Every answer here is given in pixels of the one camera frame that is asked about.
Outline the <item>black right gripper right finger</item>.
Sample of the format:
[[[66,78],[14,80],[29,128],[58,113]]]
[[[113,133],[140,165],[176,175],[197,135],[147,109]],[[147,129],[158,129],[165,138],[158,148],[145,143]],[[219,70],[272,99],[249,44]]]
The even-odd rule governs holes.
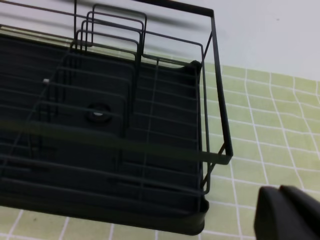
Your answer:
[[[291,204],[293,216],[291,232],[297,240],[320,238],[320,202],[294,186],[280,187],[280,192]]]

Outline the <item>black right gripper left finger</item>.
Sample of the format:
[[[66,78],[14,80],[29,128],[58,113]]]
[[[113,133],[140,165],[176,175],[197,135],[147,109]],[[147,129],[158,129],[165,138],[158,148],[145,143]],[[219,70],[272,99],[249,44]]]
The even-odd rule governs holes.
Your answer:
[[[305,240],[308,228],[292,203],[274,187],[261,187],[254,217],[257,240]]]

